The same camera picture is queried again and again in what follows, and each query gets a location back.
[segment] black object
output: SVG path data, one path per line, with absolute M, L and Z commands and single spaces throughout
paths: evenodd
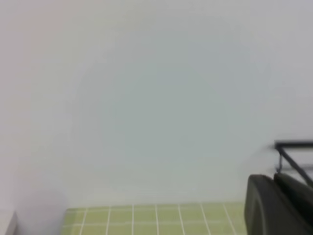
M 313 235 L 313 181 L 285 152 L 285 148 L 312 148 L 313 141 L 277 141 L 280 164 L 274 179 L 251 175 L 248 179 L 245 221 L 248 235 Z M 308 185 L 281 173 L 282 159 Z

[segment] white surface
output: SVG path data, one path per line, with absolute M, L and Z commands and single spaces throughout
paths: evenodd
M 268 144 L 312 135 L 312 11 L 1 1 L 0 206 L 54 235 L 67 206 L 243 198 Z
M 17 225 L 14 211 L 0 210 L 0 235 L 13 235 Z

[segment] green cutting mat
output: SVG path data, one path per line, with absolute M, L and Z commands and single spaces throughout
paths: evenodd
M 68 209 L 61 235 L 246 235 L 243 203 Z

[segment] white wall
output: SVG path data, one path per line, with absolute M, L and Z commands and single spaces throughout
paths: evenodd
M 234 200 L 312 136 L 309 0 L 0 3 L 0 205 Z

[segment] black metal frame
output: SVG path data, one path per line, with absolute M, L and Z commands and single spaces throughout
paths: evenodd
M 286 153 L 285 149 L 304 149 L 311 148 L 313 150 L 313 141 L 276 141 L 274 148 L 280 154 L 279 167 L 276 169 L 278 173 L 282 170 L 283 158 L 302 176 L 308 186 L 313 187 L 312 179 L 307 173 Z

